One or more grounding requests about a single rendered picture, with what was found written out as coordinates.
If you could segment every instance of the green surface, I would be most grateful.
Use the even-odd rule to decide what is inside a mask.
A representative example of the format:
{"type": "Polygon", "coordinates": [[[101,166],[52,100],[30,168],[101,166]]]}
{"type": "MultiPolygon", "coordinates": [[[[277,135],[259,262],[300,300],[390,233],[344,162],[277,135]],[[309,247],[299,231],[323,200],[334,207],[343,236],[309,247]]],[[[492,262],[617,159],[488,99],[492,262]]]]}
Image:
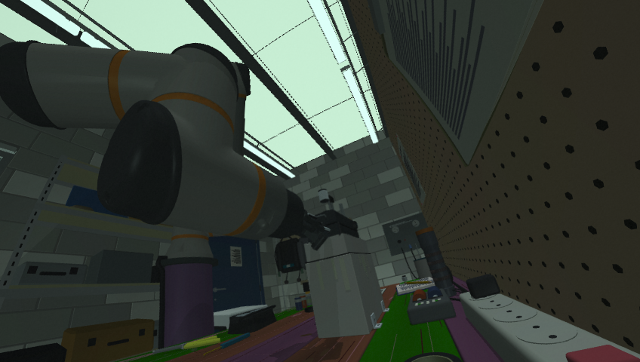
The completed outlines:
{"type": "MultiPolygon", "coordinates": [[[[280,313],[276,314],[275,315],[275,319],[277,321],[280,321],[281,319],[286,318],[286,317],[288,317],[290,315],[293,315],[293,314],[296,314],[296,313],[300,313],[300,311],[297,311],[295,308],[288,309],[286,311],[281,311],[280,313]]],[[[233,338],[235,338],[237,336],[241,336],[241,334],[228,334],[226,332],[226,330],[225,330],[223,332],[216,333],[215,336],[218,336],[218,338],[220,338],[220,343],[222,343],[222,342],[228,341],[229,339],[233,339],[233,338]]],[[[164,362],[164,361],[167,361],[167,360],[173,360],[174,358],[178,358],[178,357],[184,356],[185,354],[189,354],[189,353],[192,353],[192,352],[195,352],[195,351],[199,351],[199,350],[201,350],[203,348],[207,348],[207,347],[210,347],[210,346],[191,348],[191,349],[177,349],[177,350],[174,350],[174,351],[166,351],[166,352],[157,353],[157,354],[149,354],[149,352],[146,352],[146,353],[139,354],[137,356],[131,356],[131,357],[123,358],[121,360],[118,360],[118,362],[123,362],[123,361],[126,361],[126,360],[133,360],[134,358],[137,358],[137,359],[135,359],[136,362],[164,362]]]]}
{"type": "Polygon", "coordinates": [[[454,340],[444,321],[412,326],[407,307],[413,293],[394,296],[361,360],[405,362],[422,353],[444,352],[459,357],[454,340]]]}

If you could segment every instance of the white label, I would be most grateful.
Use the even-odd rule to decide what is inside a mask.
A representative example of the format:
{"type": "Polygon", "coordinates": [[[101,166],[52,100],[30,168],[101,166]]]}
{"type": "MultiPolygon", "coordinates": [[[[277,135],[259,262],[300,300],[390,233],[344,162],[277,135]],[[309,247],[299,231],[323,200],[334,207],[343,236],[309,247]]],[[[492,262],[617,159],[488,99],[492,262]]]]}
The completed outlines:
{"type": "Polygon", "coordinates": [[[242,266],[242,248],[231,247],[231,266],[242,266]]]}

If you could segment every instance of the metal shelf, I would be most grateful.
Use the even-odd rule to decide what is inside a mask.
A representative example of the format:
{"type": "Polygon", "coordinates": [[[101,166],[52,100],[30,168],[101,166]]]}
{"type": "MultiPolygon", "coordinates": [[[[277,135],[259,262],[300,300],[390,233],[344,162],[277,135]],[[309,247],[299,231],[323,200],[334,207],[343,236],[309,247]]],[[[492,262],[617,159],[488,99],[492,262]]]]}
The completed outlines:
{"type": "Polygon", "coordinates": [[[98,296],[101,294],[160,291],[160,283],[136,284],[51,284],[12,285],[0,289],[0,298],[39,298],[45,296],[98,296]]]}

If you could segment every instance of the pegboard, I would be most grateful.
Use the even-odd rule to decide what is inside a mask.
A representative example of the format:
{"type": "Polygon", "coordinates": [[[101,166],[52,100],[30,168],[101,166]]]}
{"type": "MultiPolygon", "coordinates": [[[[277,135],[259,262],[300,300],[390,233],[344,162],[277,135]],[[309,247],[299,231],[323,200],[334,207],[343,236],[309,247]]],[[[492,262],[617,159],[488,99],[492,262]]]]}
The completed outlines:
{"type": "Polygon", "coordinates": [[[468,165],[348,3],[453,274],[640,352],[640,2],[544,2],[468,165]]]}

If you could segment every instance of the cinder block wall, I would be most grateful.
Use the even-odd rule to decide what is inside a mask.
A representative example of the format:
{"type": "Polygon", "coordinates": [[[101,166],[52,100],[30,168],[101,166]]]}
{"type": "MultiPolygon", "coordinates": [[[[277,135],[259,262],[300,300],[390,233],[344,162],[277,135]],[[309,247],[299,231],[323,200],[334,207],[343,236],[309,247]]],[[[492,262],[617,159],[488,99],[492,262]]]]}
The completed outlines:
{"type": "MultiPolygon", "coordinates": [[[[0,34],[0,45],[12,41],[0,34]]],[[[99,167],[113,130],[36,127],[0,100],[0,143],[17,150],[3,152],[7,167],[0,173],[0,272],[17,246],[25,222],[47,177],[61,155],[99,167]]],[[[117,238],[34,226],[32,247],[20,263],[62,262],[88,265],[101,250],[165,255],[167,243],[117,238]]],[[[159,319],[159,293],[60,296],[6,299],[0,308],[0,352],[62,342],[64,330],[134,318],[159,319]]]]}
{"type": "MultiPolygon", "coordinates": [[[[417,275],[411,252],[406,253],[409,266],[403,255],[391,256],[382,225],[419,213],[420,205],[391,142],[382,131],[378,138],[376,144],[365,137],[336,149],[335,160],[323,155],[296,167],[292,171],[296,176],[286,180],[285,186],[300,196],[310,213],[328,210],[328,205],[320,203],[318,190],[329,191],[335,209],[340,210],[341,205],[343,214],[358,223],[382,287],[402,282],[402,275],[412,279],[409,266],[417,275]]],[[[295,308],[294,298],[304,292],[296,282],[297,273],[289,274],[289,284],[284,284],[284,275],[278,276],[274,260],[278,242],[267,238],[260,244],[266,304],[277,305],[276,311],[281,311],[295,308]]],[[[421,249],[416,251],[416,256],[423,256],[421,249]]]]}

